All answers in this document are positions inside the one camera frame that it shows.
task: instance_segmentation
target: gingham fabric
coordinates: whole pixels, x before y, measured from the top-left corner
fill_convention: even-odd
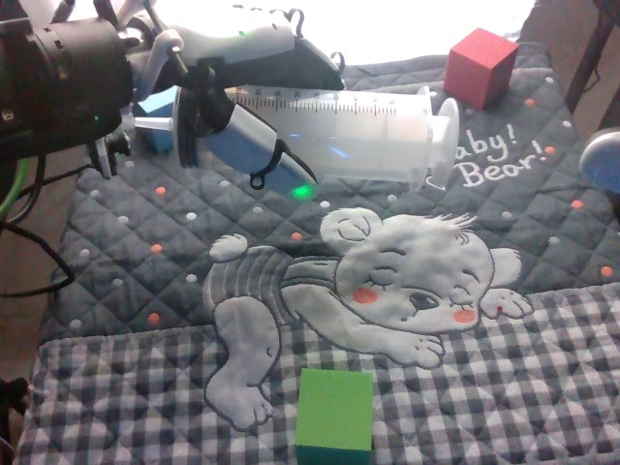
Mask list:
[[[374,378],[373,462],[620,459],[620,285],[530,295],[523,324],[444,337],[440,368],[402,368],[282,329],[270,422],[239,433],[203,401],[225,357],[213,327],[51,341],[40,349],[17,463],[295,463],[302,367]]]
[[[424,57],[353,67],[345,79],[349,89],[384,92],[428,84],[437,110],[447,98],[445,64]],[[254,191],[225,167],[183,170],[140,139],[114,179],[85,172],[61,246],[77,281],[46,312],[16,462],[295,464],[298,376],[315,367],[373,373],[374,463],[618,463],[620,236],[605,194],[578,172],[581,145],[557,81],[542,48],[522,45],[501,100],[487,111],[460,106],[458,163],[491,177],[507,172],[501,180],[468,181],[462,169],[472,165],[456,167],[446,190],[429,179],[416,193],[329,179],[315,201],[299,203]],[[476,140],[497,144],[498,135],[508,146],[501,163],[501,148],[476,153]],[[371,211],[379,223],[476,215],[470,236],[518,264],[510,288],[493,291],[526,300],[484,305],[479,324],[439,334],[445,354],[434,368],[339,349],[296,319],[284,294],[300,278],[336,289],[324,271],[340,257],[320,229],[341,208]],[[271,267],[213,266],[224,234],[247,241],[243,257],[282,259],[271,265],[286,281],[278,293],[266,280],[262,294],[264,273],[252,282],[235,275],[225,288],[253,287],[269,310],[291,316],[279,322],[281,351],[263,383],[272,418],[243,432],[205,395],[228,355],[215,337],[217,302],[203,295],[217,290],[202,284],[211,269]],[[264,246],[274,250],[260,253]]]

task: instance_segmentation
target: bear's head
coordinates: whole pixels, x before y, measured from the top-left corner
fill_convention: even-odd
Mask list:
[[[463,331],[480,320],[493,258],[468,230],[475,218],[397,215],[365,208],[329,213],[323,240],[342,257],[336,292],[369,324],[417,334]]]

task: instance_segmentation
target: gray quilted fabric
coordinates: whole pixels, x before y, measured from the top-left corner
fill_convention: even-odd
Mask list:
[[[345,79],[351,90],[394,93],[426,84],[438,109],[445,64],[359,66]],[[495,106],[461,106],[460,145],[446,190],[432,179],[417,193],[330,179],[305,203],[254,191],[221,165],[183,170],[138,139],[113,180],[85,172],[62,243],[77,281],[43,321],[21,463],[295,463],[305,366],[373,373],[375,463],[616,463],[620,237],[605,195],[578,173],[580,142],[541,47],[521,47]],[[396,342],[368,351],[322,327],[312,312],[337,311],[332,297],[345,298],[335,270],[356,251],[346,241],[374,228],[400,237],[409,224],[474,248],[456,257],[473,257],[462,273],[483,286],[458,304],[456,326],[410,334],[372,317],[380,340]],[[416,250],[402,237],[390,243],[397,255]],[[418,254],[409,274],[434,276],[450,261],[453,242],[444,245],[426,262]],[[389,289],[386,269],[346,303],[366,322],[359,312]],[[412,294],[424,312],[444,308],[429,292],[435,281]],[[235,340],[254,341],[232,337],[226,315],[275,334],[264,341],[272,364],[246,386],[261,386],[268,418],[255,409],[246,421],[234,392],[209,390]]]

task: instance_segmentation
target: red cube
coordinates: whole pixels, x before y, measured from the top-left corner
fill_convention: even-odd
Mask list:
[[[477,109],[503,94],[519,45],[476,29],[449,52],[444,89]]]

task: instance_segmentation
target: transparent syringe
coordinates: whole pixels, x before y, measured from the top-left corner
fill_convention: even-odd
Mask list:
[[[433,115],[428,87],[406,95],[243,86],[228,89],[227,95],[273,126],[319,179],[399,181],[416,190],[428,169],[438,187],[450,178],[458,106],[447,99]],[[136,126],[174,127],[163,118],[136,118]],[[197,150],[207,156],[208,146],[209,137],[203,138]]]

